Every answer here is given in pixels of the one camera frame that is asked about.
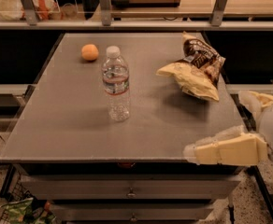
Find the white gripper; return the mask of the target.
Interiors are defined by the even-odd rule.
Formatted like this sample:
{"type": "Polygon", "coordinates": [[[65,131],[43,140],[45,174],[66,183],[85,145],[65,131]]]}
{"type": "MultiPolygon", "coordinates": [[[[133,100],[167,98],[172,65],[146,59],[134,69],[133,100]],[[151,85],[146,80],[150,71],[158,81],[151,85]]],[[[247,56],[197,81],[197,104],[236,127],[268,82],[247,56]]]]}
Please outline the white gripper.
{"type": "Polygon", "coordinates": [[[183,150],[187,162],[252,166],[267,160],[267,146],[268,157],[273,162],[273,95],[240,91],[238,99],[258,119],[259,134],[246,133],[242,125],[231,127],[187,145],[183,150]]]}

